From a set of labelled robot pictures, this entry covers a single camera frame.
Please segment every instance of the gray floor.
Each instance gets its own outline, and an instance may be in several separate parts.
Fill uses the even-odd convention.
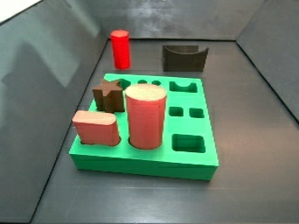
[[[210,48],[204,73],[164,73],[162,45]],[[68,151],[70,130],[33,223],[298,222],[299,129],[280,100],[234,42],[131,42],[124,74],[203,78],[220,167],[211,182],[79,171]],[[111,44],[94,74],[118,73]]]

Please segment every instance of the green shape sorter tray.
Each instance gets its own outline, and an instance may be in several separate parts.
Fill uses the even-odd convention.
[[[104,79],[120,79],[123,88],[136,83],[152,83],[167,90],[163,144],[154,150],[136,149],[128,143],[127,112],[115,113],[122,137],[119,145],[82,144],[76,136],[70,155],[78,168],[211,180],[219,159],[202,80],[115,73],[107,73]],[[98,111],[95,101],[88,110]]]

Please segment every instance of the pink cylinder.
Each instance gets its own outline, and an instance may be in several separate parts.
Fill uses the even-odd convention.
[[[142,150],[158,148],[163,142],[166,90],[152,84],[126,89],[130,143]]]

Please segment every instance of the square hole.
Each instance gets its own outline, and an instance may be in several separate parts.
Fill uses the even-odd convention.
[[[204,118],[202,108],[190,108],[190,116],[194,118]]]
[[[170,116],[183,116],[183,108],[170,107]]]
[[[202,136],[172,135],[172,149],[175,151],[204,153],[206,146]]]

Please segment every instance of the circular hole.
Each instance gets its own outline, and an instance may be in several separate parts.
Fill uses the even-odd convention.
[[[155,84],[156,86],[160,86],[162,85],[162,82],[159,80],[154,80],[152,81],[152,84]]]
[[[138,83],[147,83],[147,81],[146,80],[140,80]]]

